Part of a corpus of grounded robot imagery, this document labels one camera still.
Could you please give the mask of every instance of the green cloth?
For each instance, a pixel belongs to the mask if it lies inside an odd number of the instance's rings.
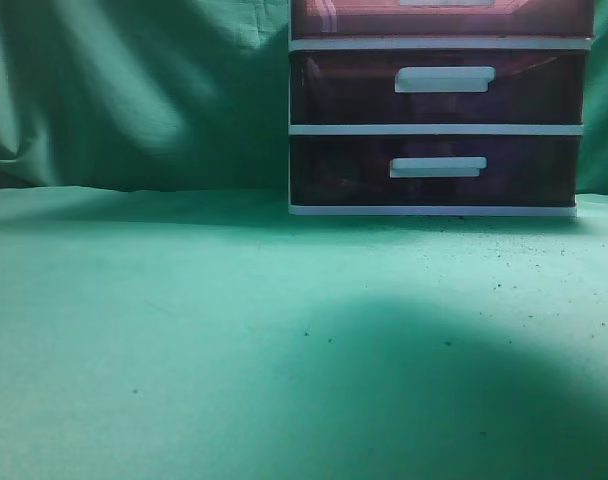
[[[608,197],[282,197],[0,190],[0,480],[608,479]]]
[[[579,188],[608,194],[608,0]],[[40,185],[286,187],[286,0],[0,0],[0,169]]]

